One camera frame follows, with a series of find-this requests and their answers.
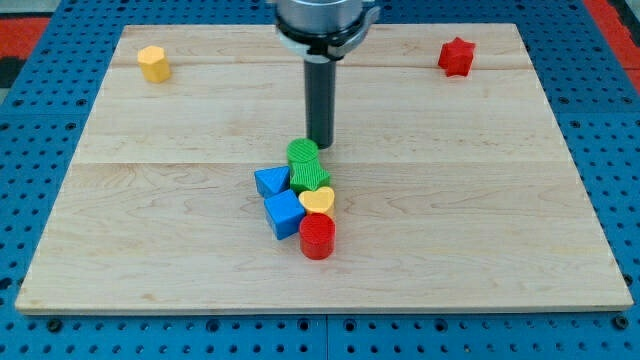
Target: blue cube block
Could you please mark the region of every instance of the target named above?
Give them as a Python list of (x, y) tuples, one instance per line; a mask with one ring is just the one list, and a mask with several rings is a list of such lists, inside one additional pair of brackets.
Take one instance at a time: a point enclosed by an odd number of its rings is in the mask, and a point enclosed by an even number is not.
[(293, 190), (286, 190), (264, 200), (267, 222), (278, 240), (298, 232), (306, 212)]
[(268, 199), (289, 189), (289, 167), (262, 169), (253, 173), (258, 194)]

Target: yellow block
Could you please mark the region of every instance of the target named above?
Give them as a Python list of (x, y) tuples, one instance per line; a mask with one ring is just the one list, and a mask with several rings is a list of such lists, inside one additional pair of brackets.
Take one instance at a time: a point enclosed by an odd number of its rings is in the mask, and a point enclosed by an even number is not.
[(303, 191), (298, 196), (298, 199), (307, 214), (320, 213), (333, 219), (333, 203), (336, 195), (332, 188), (323, 186), (316, 191)]
[(160, 83), (171, 77), (167, 56), (159, 46), (147, 46), (138, 51), (138, 65), (147, 81)]

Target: blue perforated table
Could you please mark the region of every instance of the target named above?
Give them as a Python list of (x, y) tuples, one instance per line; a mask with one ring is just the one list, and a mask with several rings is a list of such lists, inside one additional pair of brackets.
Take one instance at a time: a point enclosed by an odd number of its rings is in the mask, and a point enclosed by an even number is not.
[[(381, 22), (513, 22), (632, 294), (640, 283), (640, 98), (579, 1), (380, 1)], [(622, 314), (52, 319), (14, 310), (125, 24), (271, 23), (262, 1), (67, 0), (0, 107), (0, 359), (635, 358)]]

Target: toy block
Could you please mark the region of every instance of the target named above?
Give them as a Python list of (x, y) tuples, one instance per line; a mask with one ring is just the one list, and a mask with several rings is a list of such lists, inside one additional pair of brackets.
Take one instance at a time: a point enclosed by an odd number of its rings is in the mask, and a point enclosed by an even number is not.
[(258, 194), (268, 199), (289, 189), (289, 167), (262, 169), (253, 173)]
[(160, 83), (171, 76), (169, 61), (161, 47), (147, 46), (138, 51), (138, 65), (147, 81)]
[(312, 260), (322, 260), (333, 252), (336, 224), (325, 214), (307, 215), (300, 222), (300, 250)]
[(295, 139), (287, 146), (289, 166), (293, 163), (306, 163), (318, 158), (318, 145), (305, 138)]
[(459, 37), (442, 45), (438, 66), (445, 69), (447, 77), (453, 75), (469, 75), (473, 62), (473, 51), (476, 44), (467, 42)]
[(316, 191), (303, 191), (298, 195), (298, 199), (307, 215), (325, 214), (333, 219), (336, 195), (332, 188), (323, 186)]
[(289, 185), (296, 194), (309, 190), (316, 191), (330, 184), (331, 174), (322, 168), (317, 158), (306, 163), (292, 163)]
[(305, 210), (292, 190), (286, 190), (264, 200), (267, 222), (278, 240), (298, 232)]

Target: wooden board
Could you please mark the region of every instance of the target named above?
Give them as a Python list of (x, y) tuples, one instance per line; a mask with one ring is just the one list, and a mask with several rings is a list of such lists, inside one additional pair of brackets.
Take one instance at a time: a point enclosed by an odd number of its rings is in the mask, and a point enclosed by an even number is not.
[[(468, 78), (443, 42), (477, 43)], [(136, 52), (173, 76), (143, 80)], [(514, 25), (376, 25), (340, 63), (325, 261), (253, 171), (304, 136), (272, 26), (129, 26), (16, 302), (25, 314), (622, 310), (627, 287)]]

